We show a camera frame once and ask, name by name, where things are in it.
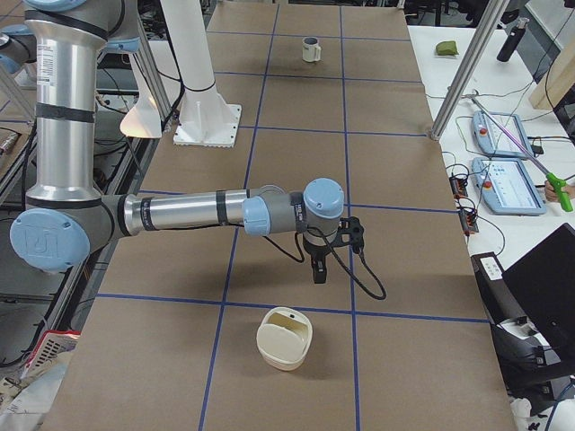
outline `black cylindrical object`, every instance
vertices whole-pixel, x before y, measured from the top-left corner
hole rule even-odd
[[[518,47],[521,38],[525,34],[525,27],[529,20],[527,18],[519,18],[519,23],[511,29],[511,33],[508,35],[505,43],[501,47],[500,53],[497,55],[499,61],[509,61],[511,54]]]

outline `white table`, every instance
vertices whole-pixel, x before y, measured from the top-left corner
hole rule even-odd
[[[436,116],[443,99],[439,97],[447,94],[447,87],[453,81],[457,68],[461,64],[464,53],[473,36],[472,29],[459,28],[436,28],[436,27],[410,27],[411,40],[415,49],[415,55],[420,67],[423,83],[426,87],[431,115]],[[506,94],[526,87],[531,82],[531,74],[523,64],[516,52],[508,63],[501,63],[496,56],[503,45],[507,35],[503,30],[495,31],[491,37],[478,66],[473,72],[465,93],[477,90],[484,94]],[[435,54],[435,46],[442,40],[455,40],[459,50],[456,57],[438,57]],[[511,112],[517,105],[516,113],[522,119],[531,119],[545,113],[544,110],[534,110],[529,103],[529,95],[535,89],[535,83],[531,83],[525,96],[524,92],[515,92],[506,97],[481,97],[482,104],[491,111]],[[460,101],[453,117],[447,125],[446,131],[441,137],[440,144],[444,151],[455,155],[458,163],[471,168],[471,160],[477,154],[469,153],[464,148],[464,142],[459,136],[456,127],[456,118],[471,116],[477,108],[470,101]],[[459,119],[468,148],[479,151],[474,143],[471,132],[471,119]],[[528,136],[566,136],[558,119],[554,114],[549,114],[540,119],[524,123]],[[564,178],[575,173],[575,147],[568,140],[544,141],[544,154],[539,160],[558,177]],[[446,165],[454,162],[453,156],[445,154]],[[535,184],[544,183],[544,175],[536,169],[531,162],[525,162],[527,171]],[[479,201],[479,193],[475,186],[468,186],[470,198],[474,202]],[[543,238],[565,222],[575,225],[575,212],[565,213],[559,204],[547,204],[547,213],[540,216],[511,216],[493,215],[490,210],[481,203],[479,215],[495,223],[505,234],[506,245],[499,255],[501,265],[508,268],[525,253],[535,247]],[[471,235],[468,244],[469,254],[474,255],[487,251],[500,251],[502,238],[495,228],[478,221],[480,232]]]

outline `label sticker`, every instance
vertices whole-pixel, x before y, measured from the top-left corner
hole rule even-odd
[[[38,85],[56,84],[56,46],[38,45]]]
[[[497,260],[495,260],[495,258],[482,258],[481,263],[491,281],[502,279],[501,268],[497,264]]]

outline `blue joint cap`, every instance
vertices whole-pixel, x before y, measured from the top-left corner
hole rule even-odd
[[[318,178],[304,190],[305,209],[320,218],[332,220],[343,214],[343,190],[329,178]]]
[[[24,0],[28,6],[40,11],[65,12],[76,9],[86,3],[87,0]]]
[[[242,202],[243,229],[248,235],[265,236],[270,233],[270,211],[262,198],[248,198]]]
[[[140,48],[140,38],[124,39],[124,40],[108,40],[106,44],[106,52],[113,54],[133,54]]]
[[[77,265],[90,253],[90,241],[82,226],[53,209],[21,213],[10,228],[10,242],[29,265],[50,272]]]
[[[2,65],[10,75],[20,70],[20,65],[7,56],[0,56],[0,65]]]
[[[25,24],[6,25],[0,31],[7,36],[31,36],[34,34]]]

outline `black monitor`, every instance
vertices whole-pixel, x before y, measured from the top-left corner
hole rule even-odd
[[[575,360],[575,229],[559,226],[503,279],[559,358]]]

